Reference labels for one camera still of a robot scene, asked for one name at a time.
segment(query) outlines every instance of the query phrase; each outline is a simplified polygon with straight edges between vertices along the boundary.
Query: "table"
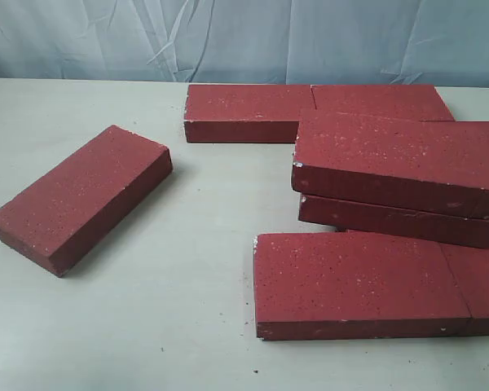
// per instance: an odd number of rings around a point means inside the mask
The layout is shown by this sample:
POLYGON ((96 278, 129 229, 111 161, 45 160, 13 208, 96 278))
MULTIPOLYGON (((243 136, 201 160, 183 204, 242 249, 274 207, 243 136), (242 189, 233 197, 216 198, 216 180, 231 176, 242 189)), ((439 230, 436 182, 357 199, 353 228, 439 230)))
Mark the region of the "table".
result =
MULTIPOLYGON (((489 121, 489 89, 439 88, 489 121)), ((291 145, 187 144, 187 85, 0 79, 0 206, 105 127, 174 174, 64 279, 0 243, 0 390, 487 390, 489 337, 264 342, 252 243, 297 220, 291 145)))

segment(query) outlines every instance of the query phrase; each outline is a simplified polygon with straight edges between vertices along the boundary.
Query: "red brick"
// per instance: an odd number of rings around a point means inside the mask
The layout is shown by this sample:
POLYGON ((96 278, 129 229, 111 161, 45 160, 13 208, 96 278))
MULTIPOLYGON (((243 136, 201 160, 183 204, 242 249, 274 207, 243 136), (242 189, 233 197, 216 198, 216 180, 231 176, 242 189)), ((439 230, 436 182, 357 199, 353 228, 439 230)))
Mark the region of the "red brick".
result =
POLYGON ((415 121, 454 121, 434 86, 312 86, 315 105, 329 112, 415 121))
POLYGON ((167 147, 111 126, 0 208, 0 240, 62 276, 171 170, 167 147))
POLYGON ((310 86, 190 85, 189 143, 294 143, 299 112, 315 108, 310 86))
POLYGON ((292 185, 314 196, 489 218, 489 122, 304 111, 292 185))
POLYGON ((266 234, 253 267, 257 333, 265 340, 450 336, 469 318, 435 242, 266 234))
POLYGON ((489 220, 302 195, 299 220, 357 231, 489 248, 489 220))
POLYGON ((489 336, 489 249, 443 244, 442 250, 472 317, 461 335, 489 336))

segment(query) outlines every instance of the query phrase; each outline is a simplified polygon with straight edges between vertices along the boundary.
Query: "white table surface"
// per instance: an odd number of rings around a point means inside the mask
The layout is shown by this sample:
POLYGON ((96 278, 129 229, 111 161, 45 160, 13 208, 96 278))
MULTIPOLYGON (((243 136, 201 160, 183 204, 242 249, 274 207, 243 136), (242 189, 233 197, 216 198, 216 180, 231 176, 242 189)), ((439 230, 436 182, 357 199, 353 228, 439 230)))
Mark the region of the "white table surface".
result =
MULTIPOLYGON (((489 121, 489 89, 438 90, 489 121)), ((0 206, 111 124, 175 166, 64 279, 0 243, 0 390, 489 389, 489 337, 258 340, 253 237, 327 228, 297 221, 293 146, 187 144, 186 91, 0 79, 0 206)))

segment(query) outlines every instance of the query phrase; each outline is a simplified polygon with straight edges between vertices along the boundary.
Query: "light blue fabric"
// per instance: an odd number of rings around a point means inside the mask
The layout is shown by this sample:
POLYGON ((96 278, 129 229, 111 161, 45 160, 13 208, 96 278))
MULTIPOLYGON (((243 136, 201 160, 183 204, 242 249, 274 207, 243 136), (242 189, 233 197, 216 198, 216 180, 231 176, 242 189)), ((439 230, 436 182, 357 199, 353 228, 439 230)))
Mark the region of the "light blue fabric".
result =
POLYGON ((489 86, 489 0, 0 0, 0 77, 489 86))

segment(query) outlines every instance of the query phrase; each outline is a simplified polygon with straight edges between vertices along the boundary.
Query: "brick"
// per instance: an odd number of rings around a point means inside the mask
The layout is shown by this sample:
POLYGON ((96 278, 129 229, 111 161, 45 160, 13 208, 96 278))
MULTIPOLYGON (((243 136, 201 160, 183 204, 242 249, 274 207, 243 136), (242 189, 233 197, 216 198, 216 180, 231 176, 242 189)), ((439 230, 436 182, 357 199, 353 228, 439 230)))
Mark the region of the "brick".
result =
POLYGON ((185 135, 189 143, 294 143, 302 108, 315 108, 310 86, 192 84, 185 135))
POLYGON ((292 186, 313 196, 489 218, 489 122, 304 111, 292 186))
POLYGON ((253 278, 265 340, 451 336, 469 319, 439 245, 425 240, 260 235, 253 278))
POLYGON ((318 109, 415 121, 454 121, 434 86, 312 86, 318 109))
POLYGON ((167 147, 110 126, 0 208, 0 240, 60 277, 171 170, 167 147))
POLYGON ((489 248, 489 220, 302 195, 299 220, 387 235, 489 248))
POLYGON ((471 313, 461 335, 489 336, 489 249, 443 244, 442 250, 471 313))

